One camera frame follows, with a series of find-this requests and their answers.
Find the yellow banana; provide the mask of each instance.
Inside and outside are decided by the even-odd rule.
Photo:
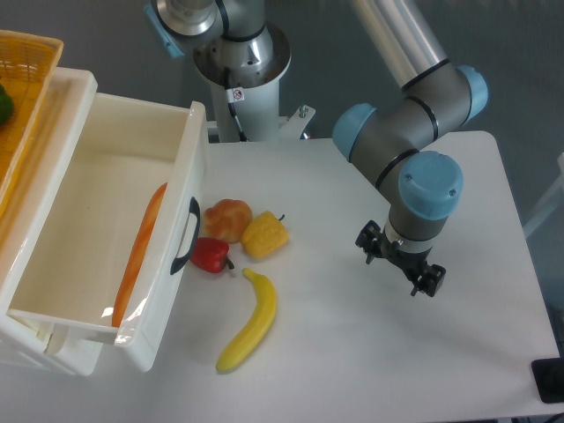
[[[243,269],[243,276],[255,288],[255,311],[243,329],[220,354],[215,365],[219,372],[232,370],[241,364],[261,341],[276,315],[276,290],[271,280],[249,268]]]

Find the gray floor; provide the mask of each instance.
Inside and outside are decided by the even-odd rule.
[[[64,40],[60,65],[88,69],[99,91],[187,107],[211,97],[190,58],[171,60],[145,22],[146,0],[0,0],[0,28]],[[517,209],[528,211],[559,175],[564,152],[564,2],[420,0],[455,64],[485,76],[491,99],[468,130],[498,140]],[[317,109],[310,131],[330,137],[340,114],[368,101],[400,100],[393,78],[343,0],[270,0],[268,19],[288,36],[293,58],[281,83],[282,115],[302,103]],[[564,207],[529,239],[550,315],[564,308]]]

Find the green fruit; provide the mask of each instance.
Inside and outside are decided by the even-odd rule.
[[[10,119],[12,113],[14,113],[14,102],[0,84],[0,125]]]

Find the drawer handle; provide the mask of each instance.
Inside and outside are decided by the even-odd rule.
[[[194,233],[191,234],[192,241],[190,243],[190,248],[188,252],[184,256],[182,257],[177,256],[174,258],[173,264],[170,267],[171,275],[174,275],[176,272],[181,270],[182,267],[184,267],[184,265],[190,259],[190,256],[192,256],[192,253],[194,252],[194,247],[196,246],[197,235],[200,232],[200,204],[197,203],[197,200],[194,197],[192,197],[192,199],[190,200],[190,207],[188,213],[189,215],[188,218],[186,219],[186,225],[184,225],[184,231],[182,232],[182,238],[180,239],[180,245],[178,246],[178,252],[176,253],[176,255],[180,253],[182,244],[186,239],[186,229],[188,228],[188,223],[190,222],[190,214],[194,215],[194,217],[196,218],[196,226],[194,228]]]

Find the blue joint cap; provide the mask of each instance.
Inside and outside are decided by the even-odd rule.
[[[344,112],[335,123],[333,142],[347,160],[351,159],[351,150],[362,127],[375,111],[376,108],[368,103],[356,104]]]
[[[466,79],[468,79],[468,85],[470,86],[471,105],[470,113],[466,118],[466,122],[468,122],[472,119],[472,117],[484,110],[489,97],[487,84],[484,77],[482,77],[480,73],[476,72],[471,66],[463,65],[456,68],[462,72]]]
[[[173,38],[170,36],[170,34],[167,32],[167,30],[160,23],[159,17],[155,13],[155,11],[152,9],[151,4],[147,4],[143,8],[143,12],[145,13],[145,16],[147,17],[147,19],[149,20],[149,23],[151,24],[152,29],[155,30],[155,33],[159,37],[159,41],[162,43],[163,47],[167,50],[168,55],[173,59],[175,59],[177,57],[184,56],[184,53],[182,53],[182,50],[180,50],[178,48],[178,46],[174,42]]]
[[[419,152],[402,166],[398,187],[407,208],[427,220],[447,218],[456,209],[464,178],[460,166],[438,152]]]

